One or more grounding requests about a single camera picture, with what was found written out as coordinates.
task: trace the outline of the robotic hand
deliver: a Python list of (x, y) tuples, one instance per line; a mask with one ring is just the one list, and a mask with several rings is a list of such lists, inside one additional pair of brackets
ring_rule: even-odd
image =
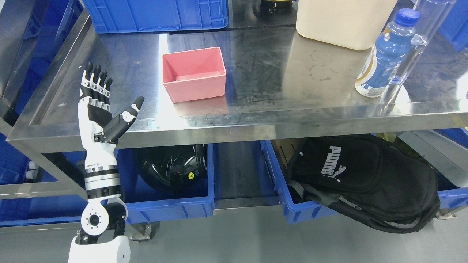
[[(118, 116), (109, 112), (112, 79), (101, 66), (91, 63), (83, 72), (78, 122), (81, 143), (86, 150), (85, 187), (88, 205), (81, 215), (81, 227), (70, 246), (69, 263), (82, 262), (89, 255), (95, 262), (127, 263), (130, 243), (125, 232), (127, 206), (120, 199), (120, 178), (114, 149), (117, 140), (135, 122), (144, 98), (135, 102)], [(97, 239), (106, 230), (114, 230), (114, 238), (106, 243)]]

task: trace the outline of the blue bottle cap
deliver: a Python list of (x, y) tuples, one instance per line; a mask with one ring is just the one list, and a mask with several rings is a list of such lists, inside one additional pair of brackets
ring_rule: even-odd
[(419, 20), (419, 12), (411, 8), (402, 8), (398, 10), (395, 16), (395, 23), (404, 27), (414, 27)]

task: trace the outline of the pink plastic bin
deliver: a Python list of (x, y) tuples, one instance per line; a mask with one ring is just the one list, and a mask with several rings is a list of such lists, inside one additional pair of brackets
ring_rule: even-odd
[(162, 55), (162, 83), (172, 102), (224, 95), (226, 68), (219, 47)]

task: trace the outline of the puma logo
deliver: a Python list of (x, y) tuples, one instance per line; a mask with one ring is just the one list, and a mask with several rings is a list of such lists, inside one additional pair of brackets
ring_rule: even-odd
[(339, 166), (338, 170), (335, 171), (338, 160), (340, 159), (341, 147), (330, 146), (331, 153), (327, 155), (325, 164), (323, 165), (321, 175), (336, 179), (340, 182), (340, 179), (336, 178), (346, 170), (346, 166)]
[(346, 170), (346, 166), (341, 166), (341, 165), (340, 165), (340, 167), (338, 167), (338, 170), (337, 170), (333, 175), (323, 175), (323, 176), (336, 179), (338, 182), (340, 182), (340, 179), (336, 178), (336, 176), (339, 175), (339, 174), (341, 174), (341, 173), (344, 172), (345, 170)]

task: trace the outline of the black backpack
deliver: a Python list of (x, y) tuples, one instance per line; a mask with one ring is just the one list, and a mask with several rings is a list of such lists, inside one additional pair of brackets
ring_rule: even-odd
[(440, 207), (433, 168), (373, 135), (308, 138), (288, 164), (293, 200), (314, 200), (374, 229), (422, 229)]

